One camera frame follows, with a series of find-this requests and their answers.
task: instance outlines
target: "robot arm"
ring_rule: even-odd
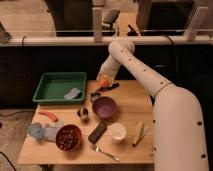
[[[203,115],[199,101],[188,90],[135,58],[132,42],[114,41],[97,80],[111,86],[120,65],[155,99],[153,107],[154,162],[156,171],[208,171]]]

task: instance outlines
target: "paper cup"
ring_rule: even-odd
[[[121,123],[110,126],[110,135],[114,143],[120,143],[126,137],[126,128]]]

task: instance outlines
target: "small bowl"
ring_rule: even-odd
[[[81,130],[73,124],[63,126],[56,135],[56,145],[63,151],[75,149],[81,140]]]
[[[93,112],[102,119],[113,117],[118,112],[115,101],[107,96],[97,98],[92,104]]]

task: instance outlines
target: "green tray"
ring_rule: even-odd
[[[65,99],[64,95],[74,87],[80,89],[81,93],[74,99]],[[85,91],[85,72],[44,73],[33,96],[33,102],[40,105],[81,104]]]

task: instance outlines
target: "black chair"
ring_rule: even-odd
[[[93,36],[92,0],[44,1],[52,15],[57,36]],[[108,30],[112,30],[112,24],[118,18],[119,12],[113,10],[107,15]]]

